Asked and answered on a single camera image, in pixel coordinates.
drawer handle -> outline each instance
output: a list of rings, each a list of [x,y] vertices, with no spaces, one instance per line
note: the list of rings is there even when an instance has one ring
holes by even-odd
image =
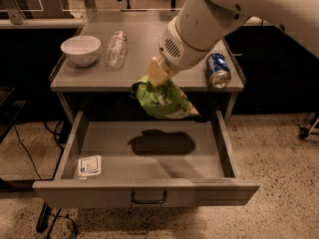
[[[132,192],[131,194],[131,202],[135,204],[163,204],[167,200],[166,191],[162,193],[162,199],[160,200],[136,200],[136,193]]]

open drawer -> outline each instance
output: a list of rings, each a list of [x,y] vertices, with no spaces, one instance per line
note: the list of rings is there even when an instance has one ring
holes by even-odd
[[[238,178],[220,111],[208,122],[89,121],[78,112],[53,181],[34,190],[50,207],[244,205],[259,185]],[[79,158],[102,157],[80,179]]]

plastic bottle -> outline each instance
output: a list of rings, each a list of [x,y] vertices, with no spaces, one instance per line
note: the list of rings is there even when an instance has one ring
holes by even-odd
[[[128,38],[123,31],[117,31],[112,36],[106,52],[106,64],[119,68],[124,64],[128,48]]]

speckled floor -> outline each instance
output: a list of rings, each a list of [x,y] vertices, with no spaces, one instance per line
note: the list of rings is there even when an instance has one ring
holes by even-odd
[[[63,209],[61,215],[70,215],[81,239],[318,238],[319,135],[298,137],[298,125],[310,119],[311,115],[230,119],[228,132],[241,177],[261,184],[246,206]],[[52,135],[40,122],[17,128],[40,174],[50,177],[60,151]],[[13,130],[0,145],[0,157],[2,174],[21,171],[24,176],[36,176]],[[0,238],[44,238],[48,230],[36,232],[42,204],[33,192],[1,193]],[[71,222],[59,218],[51,238],[69,238],[71,227]]]

chip bag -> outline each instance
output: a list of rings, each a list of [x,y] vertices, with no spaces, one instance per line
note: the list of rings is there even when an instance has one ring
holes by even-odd
[[[144,76],[133,84],[132,94],[150,116],[160,120],[178,120],[188,116],[199,116],[186,94],[171,80],[154,88],[148,76]]]

